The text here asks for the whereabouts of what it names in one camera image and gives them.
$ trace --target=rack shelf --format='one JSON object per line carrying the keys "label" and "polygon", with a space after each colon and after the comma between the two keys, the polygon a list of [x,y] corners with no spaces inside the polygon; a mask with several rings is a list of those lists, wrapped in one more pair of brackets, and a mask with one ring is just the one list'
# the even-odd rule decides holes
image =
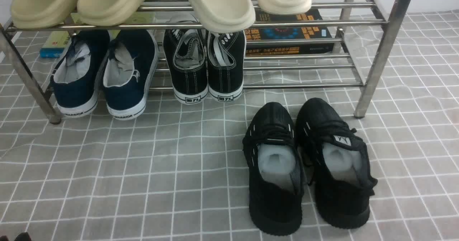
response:
{"label": "rack shelf", "polygon": [[[255,9],[259,9],[256,0],[254,1]],[[369,104],[372,100],[374,91],[377,83],[380,80],[382,71],[389,57],[389,53],[395,42],[395,38],[400,29],[403,21],[403,17],[406,14],[408,5],[411,0],[395,0],[392,11],[387,16],[380,8],[378,0],[360,0],[354,2],[354,0],[344,0],[343,2],[329,2],[329,3],[313,3],[313,9],[341,9],[340,19],[333,20],[308,20],[301,22],[257,22],[252,27],[254,28],[273,28],[273,27],[337,27],[336,36],[333,38],[326,39],[307,39],[307,40],[269,40],[269,41],[248,41],[248,46],[258,46],[264,44],[276,44],[276,45],[292,45],[292,44],[314,44],[314,43],[334,43],[332,53],[325,53],[319,55],[276,55],[276,56],[250,56],[246,57],[245,61],[282,61],[282,60],[316,60],[316,59],[345,59],[346,63],[333,63],[327,65],[295,65],[295,66],[248,66],[244,67],[244,71],[282,71],[282,70],[326,70],[326,69],[340,69],[340,70],[351,70],[355,79],[351,81],[340,81],[340,82],[307,82],[301,84],[248,84],[244,86],[244,89],[313,89],[313,88],[360,88],[361,96],[357,109],[354,112],[354,116],[357,118],[364,117]],[[146,4],[141,5],[138,11],[155,11],[155,12],[171,12],[171,11],[192,11],[192,6],[188,3],[188,0],[145,0]],[[170,5],[171,2],[177,2],[180,4]],[[370,9],[374,14],[374,19],[364,20],[351,20],[350,14],[352,9]],[[363,77],[360,74],[359,68],[357,68],[354,60],[352,59],[351,53],[346,46],[346,40],[344,33],[346,27],[354,26],[381,26],[383,30],[383,36],[375,55],[372,68],[368,74],[366,82],[363,81]],[[13,68],[17,71],[20,78],[23,80],[25,86],[36,99],[36,102],[41,107],[43,112],[49,118],[51,123],[57,124],[61,121],[61,114],[55,110],[49,103],[49,98],[53,93],[53,89],[48,86],[44,89],[39,86],[35,78],[33,77],[30,69],[21,58],[18,50],[12,43],[10,37],[19,31],[69,31],[74,32],[75,30],[93,30],[93,29],[104,29],[104,30],[129,30],[129,29],[201,29],[203,28],[199,23],[186,23],[186,24],[174,24],[174,23],[154,23],[154,24],[135,24],[135,25],[117,25],[113,27],[96,27],[93,25],[85,24],[72,24],[65,23],[57,25],[55,27],[49,27],[44,29],[20,29],[16,28],[13,23],[7,23],[5,27],[0,25],[0,50],[2,50],[8,58],[10,58]],[[160,63],[165,62],[165,58],[159,59]],[[169,70],[163,66],[160,66],[157,73],[168,73]],[[169,91],[171,86],[152,86],[152,91]]]}

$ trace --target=black canvas shoe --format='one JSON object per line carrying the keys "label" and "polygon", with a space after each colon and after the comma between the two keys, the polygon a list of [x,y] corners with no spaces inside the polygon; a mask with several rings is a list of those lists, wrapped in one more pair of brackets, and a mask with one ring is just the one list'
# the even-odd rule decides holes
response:
{"label": "black canvas shoe", "polygon": [[246,35],[208,33],[209,91],[217,101],[230,102],[240,97],[243,88]]}
{"label": "black canvas shoe", "polygon": [[[170,22],[195,23],[197,19],[191,14],[179,14]],[[187,105],[204,100],[208,85],[202,31],[166,30],[163,45],[177,100]]]}

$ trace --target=black sole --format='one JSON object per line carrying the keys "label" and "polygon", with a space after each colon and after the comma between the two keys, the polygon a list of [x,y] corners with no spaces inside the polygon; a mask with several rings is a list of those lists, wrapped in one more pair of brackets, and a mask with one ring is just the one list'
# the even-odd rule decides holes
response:
{"label": "black sole", "polygon": [[358,215],[344,215],[336,213],[333,207],[328,206],[326,203],[322,202],[323,199],[317,197],[318,191],[316,190],[316,207],[320,216],[328,224],[336,227],[342,228],[345,230],[351,230],[354,228],[359,228],[365,223],[367,223],[370,217],[370,207],[368,206],[362,213]]}
{"label": "black sole", "polygon": [[264,233],[273,236],[288,236],[295,233],[300,228],[303,213],[301,213],[301,207],[298,208],[298,210],[300,211],[299,216],[294,218],[292,221],[276,222],[266,218],[260,210],[258,210],[256,204],[249,202],[250,217],[255,226]]}

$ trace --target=gray tiled floor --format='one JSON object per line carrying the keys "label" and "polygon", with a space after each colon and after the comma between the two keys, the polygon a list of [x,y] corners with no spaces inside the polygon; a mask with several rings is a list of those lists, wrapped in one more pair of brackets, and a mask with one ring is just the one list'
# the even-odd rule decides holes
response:
{"label": "gray tiled floor", "polygon": [[[380,29],[349,29],[364,74]],[[46,33],[16,41],[38,81],[55,63],[38,58]],[[412,14],[403,24],[368,115],[351,116],[357,89],[249,91],[232,104],[182,106],[153,94],[135,121],[108,116],[103,99],[86,118],[49,125],[20,79],[0,64],[0,234],[64,240],[459,240],[459,11]],[[251,73],[246,83],[343,80],[349,71]],[[170,79],[156,77],[155,84]],[[241,138],[267,101],[293,117],[322,97],[369,144],[379,179],[362,228],[331,228],[303,199],[303,225],[274,239],[247,209]]]}

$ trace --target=white rubber sole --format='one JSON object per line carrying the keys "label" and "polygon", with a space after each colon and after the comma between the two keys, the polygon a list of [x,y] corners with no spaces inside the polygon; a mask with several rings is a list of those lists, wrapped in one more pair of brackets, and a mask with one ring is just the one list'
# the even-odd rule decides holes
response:
{"label": "white rubber sole", "polygon": [[68,118],[84,117],[86,115],[89,115],[95,110],[95,108],[97,107],[98,101],[99,101],[99,89],[100,89],[100,84],[102,82],[102,76],[104,74],[105,64],[107,63],[107,58],[108,58],[108,53],[105,55],[104,59],[102,60],[99,70],[97,71],[97,74],[95,76],[94,92],[90,100],[88,100],[85,104],[79,107],[61,107],[59,103],[57,104],[59,111],[61,111],[61,113],[65,117],[68,117]]}
{"label": "white rubber sole", "polygon": [[201,93],[198,93],[195,95],[186,95],[186,94],[178,92],[174,88],[174,94],[175,94],[176,99],[184,105],[193,105],[193,104],[198,104],[202,102],[207,96],[208,92],[209,92],[209,88],[206,87],[205,90],[202,91]]}
{"label": "white rubber sole", "polygon": [[239,89],[231,93],[221,93],[216,90],[213,90],[211,87],[209,87],[209,92],[211,96],[213,97],[213,99],[215,99],[216,101],[226,103],[226,102],[232,102],[232,101],[239,99],[239,97],[241,97],[242,95],[243,89],[244,89],[244,84],[242,84],[239,87]]}
{"label": "white rubber sole", "polygon": [[155,43],[155,56],[153,58],[153,61],[151,62],[150,72],[148,73],[148,76],[145,81],[144,95],[138,104],[126,110],[116,110],[116,109],[111,108],[107,104],[108,112],[116,120],[120,120],[120,121],[133,120],[139,117],[139,115],[141,115],[145,111],[146,101],[148,99],[148,91],[150,90],[151,80],[153,79],[153,74],[155,74],[156,67],[158,65],[158,58],[159,58],[159,47],[158,47],[158,44],[156,43],[155,37],[152,35],[150,31],[148,33],[150,34],[151,39]]}

